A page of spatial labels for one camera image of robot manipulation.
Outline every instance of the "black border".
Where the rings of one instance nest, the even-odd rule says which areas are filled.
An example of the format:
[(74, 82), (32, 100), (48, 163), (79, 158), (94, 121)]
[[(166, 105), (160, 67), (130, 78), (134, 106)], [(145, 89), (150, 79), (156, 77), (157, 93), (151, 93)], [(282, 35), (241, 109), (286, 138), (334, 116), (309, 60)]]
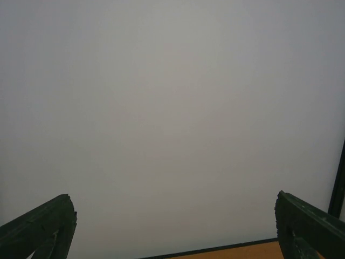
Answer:
[(230, 244), (230, 245), (221, 246), (221, 247), (212, 247), (212, 248), (205, 248), (205, 249), (200, 249), (200, 250), (187, 251), (187, 252), (182, 252), (182, 253), (145, 257), (142, 259), (165, 259), (165, 258), (178, 257), (178, 256), (184, 256), (184, 255), (195, 255), (195, 254), (219, 251), (219, 250), (224, 250), (224, 249), (247, 247), (247, 246), (252, 246), (254, 244), (271, 243), (271, 242), (275, 242), (275, 241), (278, 241), (278, 239), (277, 238), (270, 238), (270, 239), (257, 240), (257, 241), (246, 242), (246, 243)]
[(328, 214), (339, 219), (345, 196), (345, 142), (340, 156), (332, 197), (330, 198)]

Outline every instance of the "black vertical bar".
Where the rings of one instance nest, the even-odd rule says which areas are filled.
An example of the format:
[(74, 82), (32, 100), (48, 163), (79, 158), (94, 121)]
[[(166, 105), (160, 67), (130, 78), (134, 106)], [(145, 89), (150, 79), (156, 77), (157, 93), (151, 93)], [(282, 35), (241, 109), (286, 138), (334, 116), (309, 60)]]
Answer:
[(345, 196), (345, 142), (340, 156), (332, 197), (330, 198), (328, 214), (339, 219)]

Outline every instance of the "gray wall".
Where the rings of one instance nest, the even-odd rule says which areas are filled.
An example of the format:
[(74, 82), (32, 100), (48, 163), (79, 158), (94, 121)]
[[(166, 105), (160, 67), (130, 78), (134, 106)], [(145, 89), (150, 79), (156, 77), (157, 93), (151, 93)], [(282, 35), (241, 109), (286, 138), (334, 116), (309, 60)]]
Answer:
[(69, 258), (275, 237), (327, 209), (345, 137), (345, 2), (3, 0), (2, 223), (69, 193)]

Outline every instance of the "white backdrop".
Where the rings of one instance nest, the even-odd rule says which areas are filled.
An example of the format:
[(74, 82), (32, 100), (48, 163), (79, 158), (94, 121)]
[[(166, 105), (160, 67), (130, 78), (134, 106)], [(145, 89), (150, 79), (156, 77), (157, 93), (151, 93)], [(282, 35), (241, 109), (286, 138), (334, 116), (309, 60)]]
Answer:
[(276, 236), (326, 210), (345, 137), (345, 2), (3, 0), (0, 223), (69, 193), (69, 258)]

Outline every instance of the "wooden floor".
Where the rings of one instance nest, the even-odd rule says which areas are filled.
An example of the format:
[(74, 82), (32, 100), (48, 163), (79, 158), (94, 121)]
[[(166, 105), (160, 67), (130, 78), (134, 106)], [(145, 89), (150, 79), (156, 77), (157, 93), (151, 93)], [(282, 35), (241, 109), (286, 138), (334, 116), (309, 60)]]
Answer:
[(174, 257), (174, 259), (284, 259), (278, 242), (255, 244), (195, 255)]

